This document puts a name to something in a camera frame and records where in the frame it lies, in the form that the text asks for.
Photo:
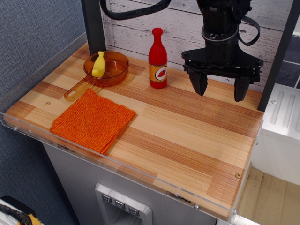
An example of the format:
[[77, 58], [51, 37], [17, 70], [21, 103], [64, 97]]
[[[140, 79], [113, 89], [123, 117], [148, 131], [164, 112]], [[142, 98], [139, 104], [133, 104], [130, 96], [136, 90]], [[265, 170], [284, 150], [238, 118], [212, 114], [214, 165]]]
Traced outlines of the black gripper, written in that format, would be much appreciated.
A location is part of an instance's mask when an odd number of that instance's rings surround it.
[[197, 94], [203, 96], [208, 85], [207, 74], [235, 78], [234, 99], [243, 101], [249, 85], [259, 82], [263, 60], [241, 50], [239, 28], [217, 33], [202, 28], [205, 47], [184, 51], [184, 70]]

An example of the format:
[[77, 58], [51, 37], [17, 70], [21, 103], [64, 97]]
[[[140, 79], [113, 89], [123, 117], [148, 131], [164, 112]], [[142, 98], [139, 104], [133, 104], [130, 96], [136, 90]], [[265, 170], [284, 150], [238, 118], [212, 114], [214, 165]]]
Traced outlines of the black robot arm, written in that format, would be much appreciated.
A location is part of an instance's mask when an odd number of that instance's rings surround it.
[[247, 17], [251, 11], [248, 0], [199, 0], [203, 16], [202, 37], [205, 47], [184, 51], [181, 56], [184, 71], [189, 75], [195, 92], [204, 95], [208, 75], [233, 78], [234, 99], [244, 100], [249, 85], [260, 81], [263, 60], [240, 49], [241, 22], [260, 29], [259, 24]]

